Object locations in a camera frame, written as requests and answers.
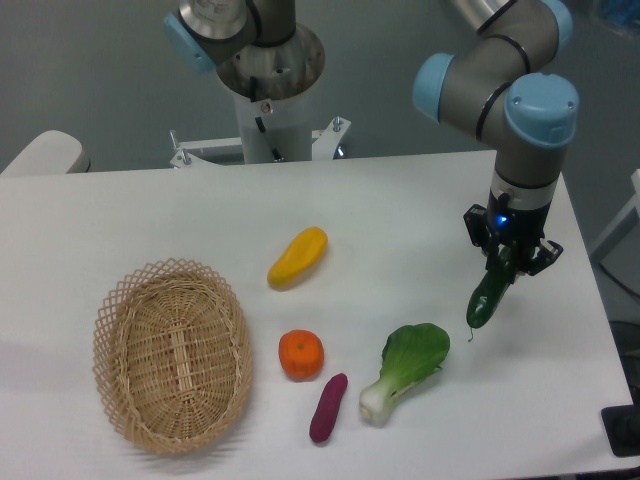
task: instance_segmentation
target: yellow pepper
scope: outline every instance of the yellow pepper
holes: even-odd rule
[[[283,289],[322,258],[329,239],[319,227],[309,227],[298,234],[267,274],[269,285]]]

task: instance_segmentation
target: green cucumber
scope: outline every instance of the green cucumber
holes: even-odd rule
[[[511,249],[504,247],[471,294],[467,307],[467,324],[471,328],[484,326],[498,308],[516,274],[516,265],[512,257]]]

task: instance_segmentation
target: green leaf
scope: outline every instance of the green leaf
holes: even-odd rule
[[[393,378],[397,389],[417,384],[438,371],[449,347],[447,332],[432,323],[400,327],[382,350],[380,378]]]

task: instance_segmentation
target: black cable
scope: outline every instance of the black cable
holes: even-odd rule
[[[273,144],[269,135],[267,134],[267,128],[264,126],[264,122],[262,121],[262,117],[256,117],[256,125],[258,126],[258,130],[262,133],[265,142],[267,142],[267,146],[269,150],[271,150],[271,155],[273,155],[274,162],[284,162],[284,157],[280,154],[278,148]]]
[[[636,292],[634,289],[632,289],[631,287],[628,287],[627,285],[625,285],[624,283],[622,283],[615,275],[613,275],[613,273],[611,273],[607,267],[605,267],[602,262],[598,263],[598,267],[600,267],[600,269],[602,270],[602,273],[604,273],[607,277],[609,277],[609,279],[615,283],[616,285],[618,285],[622,290],[624,290],[626,293],[628,293],[629,295],[631,295],[633,298],[636,298],[638,300],[640,300],[640,293]]]

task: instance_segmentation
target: wicker basket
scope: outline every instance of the wicker basket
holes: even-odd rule
[[[203,446],[247,400],[242,310],[224,278],[200,263],[169,259],[126,276],[98,312],[93,346],[109,421],[147,451]]]

